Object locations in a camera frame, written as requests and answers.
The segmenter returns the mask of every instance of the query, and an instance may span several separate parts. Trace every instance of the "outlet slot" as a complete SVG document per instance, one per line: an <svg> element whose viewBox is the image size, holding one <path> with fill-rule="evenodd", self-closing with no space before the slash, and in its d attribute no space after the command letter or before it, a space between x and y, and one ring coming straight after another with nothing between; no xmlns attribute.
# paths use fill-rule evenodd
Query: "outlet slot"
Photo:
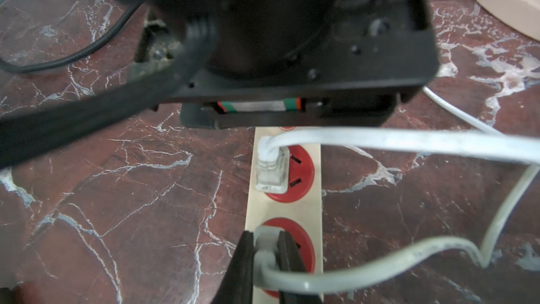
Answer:
<svg viewBox="0 0 540 304"><path fill-rule="evenodd" d="M302 179L294 180L294 181L292 181L291 183L289 183L289 186L290 186L290 187L296 186L296 185L299 184L300 182L302 182Z"/></svg>
<svg viewBox="0 0 540 304"><path fill-rule="evenodd" d="M291 155L291 160L298 162L299 165L302 164L302 161L294 155Z"/></svg>

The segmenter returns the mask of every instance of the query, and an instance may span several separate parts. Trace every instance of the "power strip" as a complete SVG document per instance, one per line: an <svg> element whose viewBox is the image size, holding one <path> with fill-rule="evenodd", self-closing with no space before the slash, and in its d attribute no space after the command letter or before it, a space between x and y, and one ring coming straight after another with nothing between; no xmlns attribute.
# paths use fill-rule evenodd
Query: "power strip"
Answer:
<svg viewBox="0 0 540 304"><path fill-rule="evenodd" d="M279 173L280 176L285 176L284 169L286 169L286 166L282 163L283 158L287 157L287 150L285 150L284 147L288 146L288 150L291 153L289 161L286 161L289 164L288 180L283 181L283 178L279 179L280 185L287 187L287 192L283 196L276 196L275 194L266 194L266 196L271 199L290 201L291 204L276 205L272 201L268 201L264 198L261 199L257 194L257 191L253 189L253 183L251 183L249 195L250 197L257 198L257 200L252 199L251 201L253 201L253 204L248 204L248 215L251 216L253 222L246 223L246 228L252 229L257 226L257 223L267 226L279 226L276 225L276 221L272 224L263 221L272 216L283 216L286 217L286 223L296 223L293 220L297 220L301 226L305 226L307 230L310 230L310 235L312 237L316 234L309 227L309 225L313 223L312 220L306 222L306 219L312 217L312 214L315 216L320 214L321 209L315 209L313 203L310 203L309 200L301 199L301 196L306 195L307 192L311 192L311 190L308 189L310 189L312 184L304 184L304 186L307 186L308 188L296 187L301 184L301 181L304 181L305 177L309 177L305 179L306 181L313 179L315 175L314 165L311 165L311 168L308 169L310 173L307 174L305 168L309 165L301 164L301 162L310 163L310 155L315 157L315 154L308 154L302 147L298 146L298 144L322 143L334 146L348 144L379 150L431 152L529 163L530 166L525 170L517 184L512 188L512 191L497 210L495 217L491 221L489 228L484 235L481 246L478 247L470 240L461 237L434 236L424 238L384 257L369 261L362 266L336 270L327 274L319 274L315 273L314 259L307 259L305 255L302 254L304 246L297 240L297 238L301 238L301 235L297 235L297 238L295 238L294 233L292 233L294 241L299 245L300 256L303 259L308 272L315 273L309 274L277 270L274 265L274 248L271 246L273 243L269 241L272 240L272 237L266 236L266 238L263 237L261 239L261 248L255 254L254 273L257 285L265 288L280 289L280 291L286 293L312 295L319 293L333 294L363 289L389 280L415 265L418 265L430 256L451 249L460 249L464 251L468 254L473 263L479 267L486 268L490 265L493 248L504 228L504 224L509 218L512 210L515 208L517 202L523 196L523 193L527 190L537 173L540 171L540 140L537 138L517 137L512 135L503 136L503 134L482 123L480 120L475 119L469 114L450 105L432 91L429 91L427 87L424 87L423 91L429 98L433 99L447 111L488 134L474 132L441 133L438 131L376 129L370 127L311 128L287 133L279 133L280 131L277 130L260 130L255 136L257 157L253 159L253 163L255 163L255 161L258 163L257 165L253 164L253 166L256 167L255 169L260 169L260 171L252 171L251 180L253 181L255 176L260 178L261 172L264 174L268 172L270 176L273 173ZM275 171L273 169L276 167L275 164L277 160L281 160L282 163L278 166L279 170ZM317 167L317 183L319 184L320 158L318 158ZM270 178L267 180L270 181L268 185L272 186L272 180L276 179ZM307 206L305 207L302 206L304 200L307 203ZM321 201L320 194L318 195L318 201ZM291 232L287 228L287 225L288 224L284 224L282 228ZM272 228L261 229L268 231L268 233L275 232ZM308 237L307 242L311 242L307 233L305 233L305 236ZM314 242L317 244L320 243L318 240L314 240ZM256 303L272 302L267 301L260 292L256 293L254 300Z"/></svg>
<svg viewBox="0 0 540 304"><path fill-rule="evenodd" d="M264 135L274 136L287 130L279 127L257 127L253 148L257 148L259 139ZM247 199L245 229L254 231L256 227L272 220L285 218L296 222L309 236L314 248L314 273L322 273L322 198L321 198L321 145L303 145L309 154L314 168L313 184L301 199L283 203L275 201L267 194L255 188L256 158L253 152L249 194ZM253 304L277 304L279 300L260 288L253 289Z"/></svg>

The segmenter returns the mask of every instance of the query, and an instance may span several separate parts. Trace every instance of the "black device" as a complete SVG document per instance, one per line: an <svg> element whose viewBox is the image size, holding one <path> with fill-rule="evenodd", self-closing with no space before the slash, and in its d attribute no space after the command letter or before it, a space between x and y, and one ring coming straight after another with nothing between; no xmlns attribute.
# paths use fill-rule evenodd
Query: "black device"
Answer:
<svg viewBox="0 0 540 304"><path fill-rule="evenodd" d="M163 101L188 127L378 126L438 69L427 0L144 1L130 80L181 56L184 17L219 17L210 62Z"/></svg>

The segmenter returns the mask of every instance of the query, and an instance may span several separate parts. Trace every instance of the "screw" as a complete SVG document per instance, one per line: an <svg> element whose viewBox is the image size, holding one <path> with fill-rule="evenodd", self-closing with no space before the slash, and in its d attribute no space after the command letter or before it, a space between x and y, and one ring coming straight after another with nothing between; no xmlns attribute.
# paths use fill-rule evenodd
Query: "screw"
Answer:
<svg viewBox="0 0 540 304"><path fill-rule="evenodd" d="M154 56L154 59L156 60L161 60L163 59L163 57L165 56L165 54L163 54L163 52L161 50L156 50L153 54Z"/></svg>
<svg viewBox="0 0 540 304"><path fill-rule="evenodd" d="M370 37L377 37L385 34L390 29L390 26L383 19L375 19L369 24L366 34Z"/></svg>
<svg viewBox="0 0 540 304"><path fill-rule="evenodd" d="M300 55L298 53L291 54L287 57L287 66L292 67L300 61Z"/></svg>
<svg viewBox="0 0 540 304"><path fill-rule="evenodd" d="M321 73L316 68L312 68L307 72L307 78L310 80L317 80L321 77Z"/></svg>
<svg viewBox="0 0 540 304"><path fill-rule="evenodd" d="M357 44L354 44L350 47L350 51L353 53L353 54L356 54L356 55L359 55L362 50L360 49L360 47L358 47Z"/></svg>

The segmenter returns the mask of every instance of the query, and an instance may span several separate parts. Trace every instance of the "wooden power strip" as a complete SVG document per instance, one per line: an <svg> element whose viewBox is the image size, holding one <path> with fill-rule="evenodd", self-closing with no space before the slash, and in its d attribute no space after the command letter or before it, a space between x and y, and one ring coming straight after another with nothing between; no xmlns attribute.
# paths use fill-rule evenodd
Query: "wooden power strip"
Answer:
<svg viewBox="0 0 540 304"><path fill-rule="evenodd" d="M274 136L281 132L287 131L279 127L257 127L255 129L245 229L254 231L256 227L275 218L293 220L309 235L313 244L315 251L314 273L322 273L321 145L302 146L313 161L315 176L309 192L300 200L291 203L274 201L268 195L255 188L256 149L259 139L264 135ZM262 289L257 287L253 289L253 304L277 303L279 303L277 298L270 296Z"/></svg>

